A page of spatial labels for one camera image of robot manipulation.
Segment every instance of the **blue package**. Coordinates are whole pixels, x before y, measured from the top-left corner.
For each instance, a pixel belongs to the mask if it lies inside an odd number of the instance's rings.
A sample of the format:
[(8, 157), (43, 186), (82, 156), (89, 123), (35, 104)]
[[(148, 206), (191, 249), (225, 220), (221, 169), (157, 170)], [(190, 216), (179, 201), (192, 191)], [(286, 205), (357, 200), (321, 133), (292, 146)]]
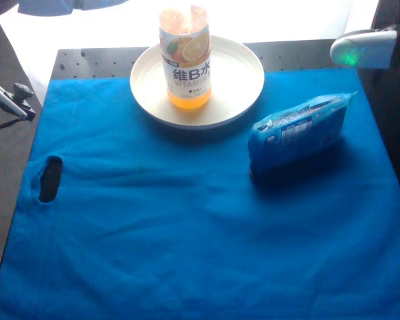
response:
[(264, 172), (334, 144), (354, 95), (321, 95), (254, 124), (247, 145), (251, 172)]

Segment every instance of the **green leaf on label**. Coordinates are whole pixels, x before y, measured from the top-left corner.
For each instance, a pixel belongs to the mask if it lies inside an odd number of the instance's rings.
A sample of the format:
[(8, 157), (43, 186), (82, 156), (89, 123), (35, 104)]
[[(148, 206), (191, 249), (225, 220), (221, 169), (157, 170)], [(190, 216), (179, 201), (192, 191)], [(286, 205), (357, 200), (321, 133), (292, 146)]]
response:
[(169, 46), (167, 47), (167, 53), (172, 55), (176, 49), (178, 49), (178, 42), (170, 42)]

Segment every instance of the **plate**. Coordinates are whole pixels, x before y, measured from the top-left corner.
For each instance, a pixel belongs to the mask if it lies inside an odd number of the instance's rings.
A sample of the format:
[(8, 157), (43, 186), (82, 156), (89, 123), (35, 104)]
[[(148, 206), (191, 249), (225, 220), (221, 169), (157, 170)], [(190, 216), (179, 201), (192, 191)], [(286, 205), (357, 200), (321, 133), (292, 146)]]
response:
[(264, 85), (258, 57), (241, 43), (211, 36), (212, 95), (202, 107), (181, 109), (167, 97), (160, 46), (148, 48), (132, 68), (130, 85), (138, 104), (157, 120), (182, 129), (211, 129), (242, 116)]

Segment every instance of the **blue tablecloth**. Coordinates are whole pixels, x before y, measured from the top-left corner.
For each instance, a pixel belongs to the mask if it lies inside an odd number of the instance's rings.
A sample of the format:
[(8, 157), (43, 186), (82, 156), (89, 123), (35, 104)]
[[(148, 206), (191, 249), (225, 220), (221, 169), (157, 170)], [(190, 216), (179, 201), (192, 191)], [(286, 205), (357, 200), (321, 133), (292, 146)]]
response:
[[(354, 91), (337, 151), (251, 182), (252, 123)], [(61, 184), (41, 203), (54, 156)], [(326, 317), (400, 319), (400, 188), (354, 71), (268, 73), (248, 114), (196, 133), (150, 119), (128, 79), (50, 83), (0, 319)]]

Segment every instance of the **gray floor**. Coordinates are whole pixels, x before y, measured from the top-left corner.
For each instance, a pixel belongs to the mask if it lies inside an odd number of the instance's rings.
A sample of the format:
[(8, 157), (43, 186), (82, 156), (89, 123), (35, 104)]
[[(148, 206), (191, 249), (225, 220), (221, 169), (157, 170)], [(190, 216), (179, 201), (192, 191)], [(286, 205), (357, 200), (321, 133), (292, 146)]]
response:
[[(10, 42), (0, 27), (0, 86), (12, 90), (14, 82), (30, 86)], [(32, 123), (24, 121), (0, 129), (0, 260), (37, 127), (38, 114), (41, 111), (37, 98), (30, 98), (29, 103), (37, 112)], [(15, 116), (0, 109), (0, 124), (13, 119)]]

